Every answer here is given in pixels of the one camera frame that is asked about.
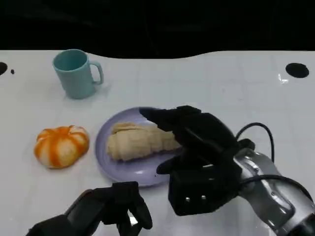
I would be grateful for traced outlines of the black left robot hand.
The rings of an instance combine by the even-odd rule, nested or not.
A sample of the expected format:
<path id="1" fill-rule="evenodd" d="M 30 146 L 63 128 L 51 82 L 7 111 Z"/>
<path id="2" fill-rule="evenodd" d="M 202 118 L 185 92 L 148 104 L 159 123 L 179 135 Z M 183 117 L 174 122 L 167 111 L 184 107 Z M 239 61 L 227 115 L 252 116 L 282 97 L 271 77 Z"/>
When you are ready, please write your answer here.
<path id="1" fill-rule="evenodd" d="M 91 236 L 99 224 L 116 225 L 119 235 L 137 236 L 153 221 L 135 181 L 88 189 L 65 212 L 76 236 Z"/>

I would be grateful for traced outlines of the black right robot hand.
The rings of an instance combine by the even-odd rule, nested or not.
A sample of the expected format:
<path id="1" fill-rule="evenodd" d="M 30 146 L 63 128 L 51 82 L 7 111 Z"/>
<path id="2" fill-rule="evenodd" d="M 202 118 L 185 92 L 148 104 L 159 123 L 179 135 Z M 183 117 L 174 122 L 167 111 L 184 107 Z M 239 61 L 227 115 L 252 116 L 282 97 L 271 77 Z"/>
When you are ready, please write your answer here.
<path id="1" fill-rule="evenodd" d="M 164 175 L 174 170 L 220 165 L 240 148 L 231 130 L 217 117 L 192 106 L 174 109 L 141 108 L 140 114 L 159 129 L 171 132 L 183 151 L 157 167 Z"/>

